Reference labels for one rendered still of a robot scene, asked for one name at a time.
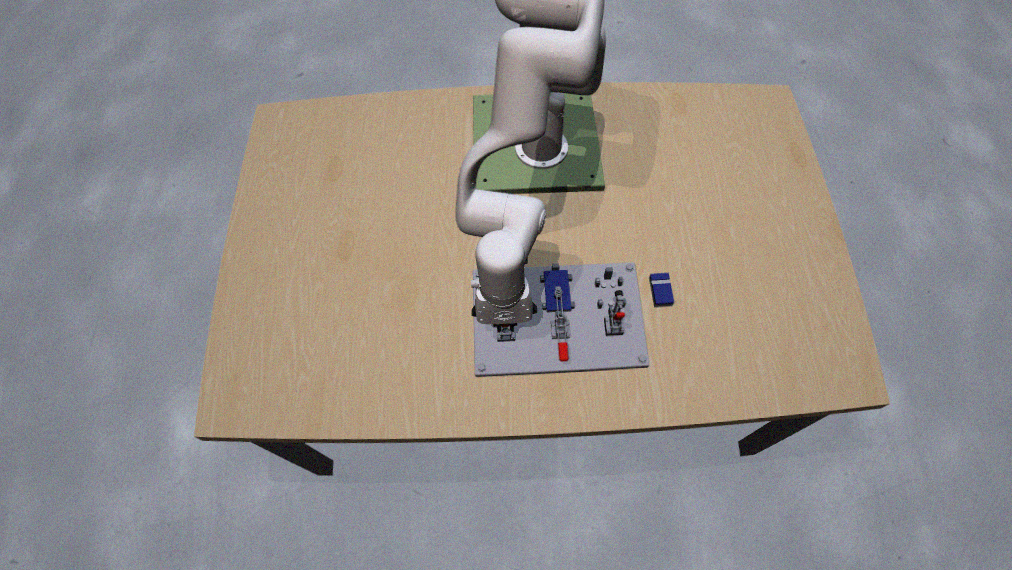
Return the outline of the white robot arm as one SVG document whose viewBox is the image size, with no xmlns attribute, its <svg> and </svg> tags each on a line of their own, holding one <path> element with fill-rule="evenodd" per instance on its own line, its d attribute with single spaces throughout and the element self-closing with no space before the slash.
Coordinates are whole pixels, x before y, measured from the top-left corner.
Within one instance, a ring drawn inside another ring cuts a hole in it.
<svg viewBox="0 0 1012 570">
<path fill-rule="evenodd" d="M 525 264 L 546 210 L 534 197 L 478 190 L 479 168 L 488 156 L 511 146 L 522 163 L 535 169 L 563 162 L 568 152 L 562 138 L 564 93 L 592 95 L 601 83 L 604 2 L 495 0 L 520 27 L 499 40 L 491 125 L 463 159 L 456 197 L 458 228 L 482 237 L 475 252 L 479 278 L 471 280 L 471 288 L 480 289 L 491 304 L 511 305 L 522 296 Z"/>
</svg>

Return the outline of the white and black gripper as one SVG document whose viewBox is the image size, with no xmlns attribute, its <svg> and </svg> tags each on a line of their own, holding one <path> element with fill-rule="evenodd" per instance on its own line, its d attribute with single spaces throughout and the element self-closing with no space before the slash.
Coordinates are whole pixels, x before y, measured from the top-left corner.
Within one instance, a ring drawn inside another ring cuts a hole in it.
<svg viewBox="0 0 1012 570">
<path fill-rule="evenodd" d="M 501 324 L 509 323 L 510 331 L 514 332 L 517 323 L 528 322 L 532 319 L 532 313 L 537 313 L 537 306 L 532 302 L 531 289 L 526 278 L 524 292 L 518 301 L 507 306 L 490 304 L 480 294 L 480 289 L 476 288 L 472 316 L 481 324 L 493 324 L 493 327 L 497 327 L 497 332 L 501 332 Z"/>
</svg>

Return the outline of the toggle clamp with red handle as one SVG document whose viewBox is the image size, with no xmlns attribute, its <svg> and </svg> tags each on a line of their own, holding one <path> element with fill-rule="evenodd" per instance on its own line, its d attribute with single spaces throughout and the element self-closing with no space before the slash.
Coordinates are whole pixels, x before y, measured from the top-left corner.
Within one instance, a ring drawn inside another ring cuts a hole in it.
<svg viewBox="0 0 1012 570">
<path fill-rule="evenodd" d="M 625 317 L 625 313 L 620 311 L 622 309 L 623 304 L 624 304 L 624 301 L 623 301 L 624 300 L 624 298 L 623 298 L 623 291 L 622 290 L 617 290 L 614 293 L 615 293 L 615 297 L 616 297 L 616 304 L 615 304 L 613 313 L 612 313 L 612 311 L 610 311 L 609 316 L 605 316 L 605 318 L 604 318 L 604 325 L 605 325 L 605 334 L 606 334 L 606 336 L 623 335 L 624 334 L 624 330 L 625 330 L 624 329 L 624 324 L 623 324 L 623 318 Z M 619 306 L 619 308 L 618 308 L 617 313 L 615 313 L 616 309 L 617 309 L 617 306 Z M 613 315 L 613 317 L 612 317 L 612 315 Z M 620 320 L 620 321 L 615 321 L 615 320 Z"/>
<path fill-rule="evenodd" d="M 570 332 L 569 332 L 569 321 L 566 320 L 566 315 L 563 315 L 562 296 L 561 295 L 562 295 L 561 286 L 555 287 L 554 298 L 556 299 L 557 316 L 558 316 L 558 318 L 555 315 L 555 320 L 551 321 L 551 334 L 552 334 L 552 339 L 558 339 L 559 360 L 561 362 L 563 362 L 563 361 L 568 361 L 568 348 L 567 348 L 566 338 L 570 338 Z M 557 299 L 557 297 L 558 297 L 558 299 Z M 559 316 L 558 300 L 561 301 L 562 317 Z M 562 321 L 560 321 L 560 320 L 562 320 Z M 559 323 L 559 321 L 560 321 L 560 323 Z M 566 326 L 567 326 L 567 329 L 566 329 Z M 559 329 L 559 331 L 558 331 L 558 329 Z M 565 339 L 565 342 L 559 343 L 559 339 Z"/>
<path fill-rule="evenodd" d="M 510 324 L 501 324 L 501 332 L 497 332 L 497 342 L 503 341 L 515 341 L 515 326 L 514 332 L 511 332 Z"/>
</svg>

